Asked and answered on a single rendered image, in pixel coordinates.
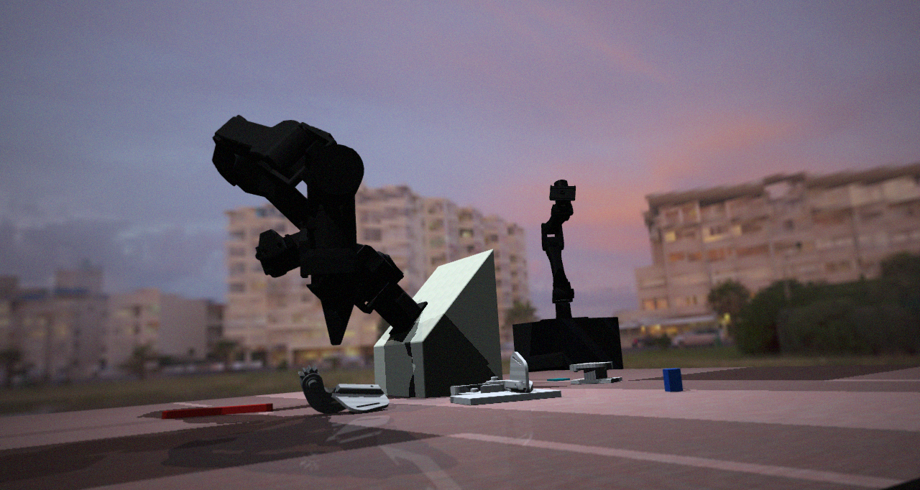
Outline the blue rectangular block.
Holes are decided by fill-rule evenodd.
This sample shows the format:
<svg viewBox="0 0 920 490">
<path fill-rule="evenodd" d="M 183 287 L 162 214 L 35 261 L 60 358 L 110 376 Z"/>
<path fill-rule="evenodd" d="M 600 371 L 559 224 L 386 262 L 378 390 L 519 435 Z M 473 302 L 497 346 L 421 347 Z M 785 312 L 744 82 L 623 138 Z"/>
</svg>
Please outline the blue rectangular block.
<svg viewBox="0 0 920 490">
<path fill-rule="evenodd" d="M 665 391 L 677 392 L 683 391 L 681 387 L 681 370 L 680 369 L 663 369 L 663 380 Z"/>
</svg>

